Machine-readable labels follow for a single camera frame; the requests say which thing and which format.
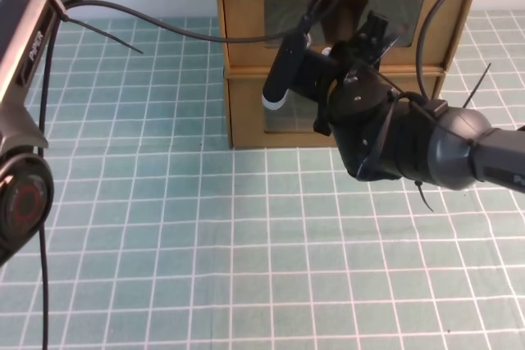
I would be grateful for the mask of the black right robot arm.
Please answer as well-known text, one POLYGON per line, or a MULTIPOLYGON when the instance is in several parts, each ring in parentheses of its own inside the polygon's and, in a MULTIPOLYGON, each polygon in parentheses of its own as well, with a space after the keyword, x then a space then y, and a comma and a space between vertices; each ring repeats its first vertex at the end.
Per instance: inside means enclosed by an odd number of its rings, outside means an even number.
POLYGON ((306 50, 292 70, 290 87, 317 104, 313 128, 335 139, 349 175, 523 191, 523 130, 498 129, 479 111, 404 91, 382 76, 381 58, 399 39, 388 24, 370 13, 351 39, 325 55, 306 50))

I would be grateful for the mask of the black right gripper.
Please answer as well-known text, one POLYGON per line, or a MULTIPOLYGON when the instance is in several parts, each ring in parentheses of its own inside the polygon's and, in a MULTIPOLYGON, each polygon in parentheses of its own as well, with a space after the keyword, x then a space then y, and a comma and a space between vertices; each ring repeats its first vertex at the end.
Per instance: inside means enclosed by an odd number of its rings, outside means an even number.
POLYGON ((389 21, 371 11, 348 40, 328 54, 308 49, 303 31, 286 37, 286 76, 290 89, 317 105, 313 130, 332 136, 345 169, 359 181, 398 180, 381 167, 385 147, 382 127, 395 95, 377 75, 382 56, 397 41, 387 31, 389 21))

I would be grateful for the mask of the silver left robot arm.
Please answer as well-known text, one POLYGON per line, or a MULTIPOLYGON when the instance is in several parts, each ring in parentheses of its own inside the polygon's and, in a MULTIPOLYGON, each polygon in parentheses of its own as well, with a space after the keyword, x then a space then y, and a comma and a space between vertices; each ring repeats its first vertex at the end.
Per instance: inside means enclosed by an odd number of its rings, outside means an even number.
POLYGON ((52 172, 35 153, 48 141, 25 99, 45 45, 73 1, 1 0, 2 263, 39 231, 53 204, 52 172))

